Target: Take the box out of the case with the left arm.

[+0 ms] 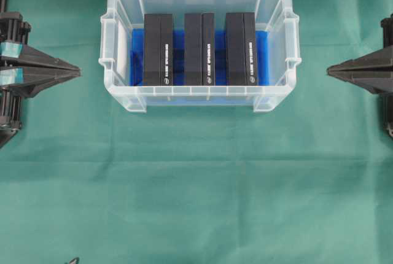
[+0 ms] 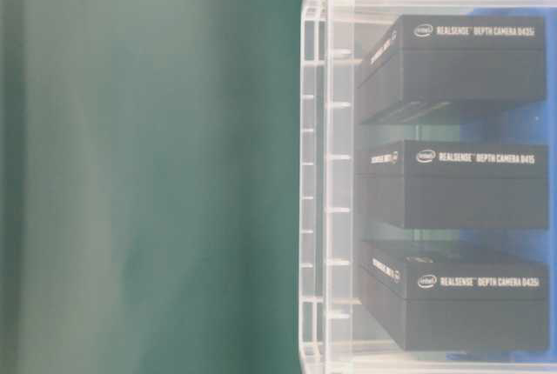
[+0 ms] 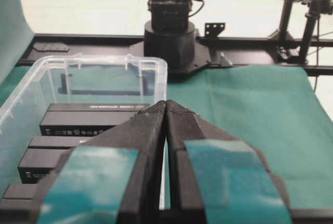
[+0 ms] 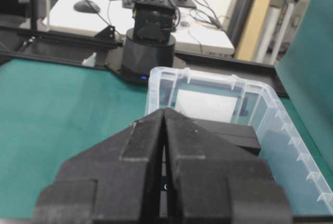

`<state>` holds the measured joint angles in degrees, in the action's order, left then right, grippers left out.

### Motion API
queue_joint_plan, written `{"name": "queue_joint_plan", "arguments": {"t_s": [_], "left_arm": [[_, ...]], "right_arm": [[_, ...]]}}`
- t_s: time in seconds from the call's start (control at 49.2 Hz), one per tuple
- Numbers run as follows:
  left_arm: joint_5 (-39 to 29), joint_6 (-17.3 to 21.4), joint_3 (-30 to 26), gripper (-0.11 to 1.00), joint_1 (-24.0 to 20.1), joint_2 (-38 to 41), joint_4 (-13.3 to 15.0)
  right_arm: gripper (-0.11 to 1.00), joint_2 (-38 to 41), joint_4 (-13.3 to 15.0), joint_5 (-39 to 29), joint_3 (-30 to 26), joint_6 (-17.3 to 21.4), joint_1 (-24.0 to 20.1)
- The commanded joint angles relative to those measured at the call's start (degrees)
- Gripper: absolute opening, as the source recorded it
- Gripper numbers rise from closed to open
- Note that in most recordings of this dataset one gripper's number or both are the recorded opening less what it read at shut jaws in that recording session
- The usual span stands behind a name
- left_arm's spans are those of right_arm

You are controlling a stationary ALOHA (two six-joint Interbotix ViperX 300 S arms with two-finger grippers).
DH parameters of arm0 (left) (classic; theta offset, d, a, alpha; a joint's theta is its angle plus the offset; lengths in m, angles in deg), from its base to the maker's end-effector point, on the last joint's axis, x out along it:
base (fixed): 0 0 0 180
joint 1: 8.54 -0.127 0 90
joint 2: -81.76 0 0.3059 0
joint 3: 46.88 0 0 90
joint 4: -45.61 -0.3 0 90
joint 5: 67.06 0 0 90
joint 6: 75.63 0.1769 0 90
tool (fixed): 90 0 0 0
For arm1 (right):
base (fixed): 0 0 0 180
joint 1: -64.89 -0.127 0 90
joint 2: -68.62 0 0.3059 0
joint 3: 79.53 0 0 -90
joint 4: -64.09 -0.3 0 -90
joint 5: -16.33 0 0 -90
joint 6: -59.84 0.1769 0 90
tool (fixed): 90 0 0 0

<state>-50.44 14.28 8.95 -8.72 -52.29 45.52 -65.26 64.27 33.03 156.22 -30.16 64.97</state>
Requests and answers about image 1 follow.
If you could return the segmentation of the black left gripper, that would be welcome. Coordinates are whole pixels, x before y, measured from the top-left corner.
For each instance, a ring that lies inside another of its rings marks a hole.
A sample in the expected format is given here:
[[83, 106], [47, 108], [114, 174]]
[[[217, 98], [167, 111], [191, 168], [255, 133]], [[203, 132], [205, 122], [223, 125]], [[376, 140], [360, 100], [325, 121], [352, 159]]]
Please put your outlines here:
[[20, 13], [1, 13], [2, 140], [12, 139], [21, 129], [23, 98], [33, 98], [45, 89], [81, 76], [77, 66], [26, 45], [30, 31], [30, 24]]

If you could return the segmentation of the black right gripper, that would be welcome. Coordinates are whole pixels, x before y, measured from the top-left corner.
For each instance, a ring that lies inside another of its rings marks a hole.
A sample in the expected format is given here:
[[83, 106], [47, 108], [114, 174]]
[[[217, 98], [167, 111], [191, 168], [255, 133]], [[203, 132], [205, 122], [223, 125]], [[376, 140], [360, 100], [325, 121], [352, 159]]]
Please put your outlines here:
[[327, 74], [351, 83], [372, 94], [390, 93], [382, 96], [385, 129], [392, 137], [392, 72], [367, 72], [392, 67], [392, 15], [381, 20], [383, 49], [350, 59], [327, 68]]

